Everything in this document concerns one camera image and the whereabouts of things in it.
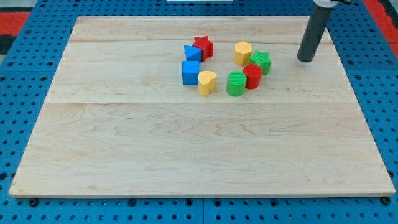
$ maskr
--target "blue pentagon block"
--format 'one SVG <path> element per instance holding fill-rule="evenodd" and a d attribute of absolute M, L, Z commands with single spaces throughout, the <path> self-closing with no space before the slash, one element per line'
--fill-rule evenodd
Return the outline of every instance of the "blue pentagon block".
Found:
<path fill-rule="evenodd" d="M 199 76 L 199 62 L 198 61 L 183 61 L 182 62 L 182 84 L 197 85 Z"/>
<path fill-rule="evenodd" d="M 201 62 L 201 49 L 198 47 L 192 47 L 184 45 L 185 57 L 187 61 L 198 61 Z"/>

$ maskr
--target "wood grain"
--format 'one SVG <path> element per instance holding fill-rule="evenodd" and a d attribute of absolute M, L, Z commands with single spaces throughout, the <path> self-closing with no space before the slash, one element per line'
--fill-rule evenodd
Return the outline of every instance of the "wood grain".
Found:
<path fill-rule="evenodd" d="M 12 183 L 17 198 L 357 197 L 395 192 L 330 36 L 295 55 L 308 17 L 80 17 Z M 207 97 L 181 80 L 208 35 Z M 270 52 L 227 94 L 234 43 Z"/>

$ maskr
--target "toy block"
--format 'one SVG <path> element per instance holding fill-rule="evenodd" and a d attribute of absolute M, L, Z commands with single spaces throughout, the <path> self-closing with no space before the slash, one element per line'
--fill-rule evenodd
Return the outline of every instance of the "toy block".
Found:
<path fill-rule="evenodd" d="M 269 53 L 255 50 L 254 54 L 249 57 L 249 64 L 256 64 L 260 66 L 262 69 L 262 74 L 268 75 L 269 69 L 271 67 L 271 60 L 269 59 Z"/>
<path fill-rule="evenodd" d="M 235 44 L 234 63 L 242 66 L 247 65 L 251 53 L 252 53 L 251 44 L 245 41 L 241 41 Z"/>
<path fill-rule="evenodd" d="M 199 73 L 199 93 L 202 96 L 209 95 L 210 91 L 216 89 L 217 74 L 212 71 L 202 71 Z"/>
<path fill-rule="evenodd" d="M 243 73 L 248 79 L 246 81 L 246 88 L 255 89 L 260 85 L 260 79 L 262 77 L 262 69 L 260 66 L 255 64 L 246 65 L 243 68 Z"/>
<path fill-rule="evenodd" d="M 201 49 L 201 61 L 204 62 L 207 58 L 213 56 L 213 43 L 209 40 L 208 36 L 195 37 L 192 44 L 194 47 Z"/>
<path fill-rule="evenodd" d="M 192 47 L 184 45 L 185 58 L 187 61 L 198 61 L 201 62 L 201 49 L 198 47 Z"/>
<path fill-rule="evenodd" d="M 243 72 L 233 71 L 228 75 L 226 92 L 231 96 L 241 96 L 244 93 L 247 78 Z"/>
<path fill-rule="evenodd" d="M 198 61 L 183 61 L 182 62 L 182 84 L 197 85 L 199 75 Z"/>

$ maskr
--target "green block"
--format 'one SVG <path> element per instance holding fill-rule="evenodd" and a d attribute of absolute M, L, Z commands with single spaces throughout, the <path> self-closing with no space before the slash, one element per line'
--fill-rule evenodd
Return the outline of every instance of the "green block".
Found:
<path fill-rule="evenodd" d="M 262 74 L 268 75 L 271 68 L 271 60 L 269 59 L 268 52 L 254 51 L 254 54 L 249 57 L 249 64 L 256 64 L 261 67 Z"/>
<path fill-rule="evenodd" d="M 228 75 L 226 92 L 231 96 L 241 96 L 246 86 L 246 75 L 240 71 L 233 71 Z"/>

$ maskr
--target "blue pegboard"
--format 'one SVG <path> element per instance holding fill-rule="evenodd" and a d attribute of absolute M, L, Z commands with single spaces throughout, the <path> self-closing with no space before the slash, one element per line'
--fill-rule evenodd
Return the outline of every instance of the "blue pegboard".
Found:
<path fill-rule="evenodd" d="M 8 194 L 77 16 L 309 15 L 312 8 L 312 0 L 234 0 L 219 5 L 39 0 L 0 67 L 0 223 L 398 223 L 397 195 L 36 201 L 17 200 Z M 397 59 L 361 1 L 338 6 L 328 30 L 397 187 Z"/>

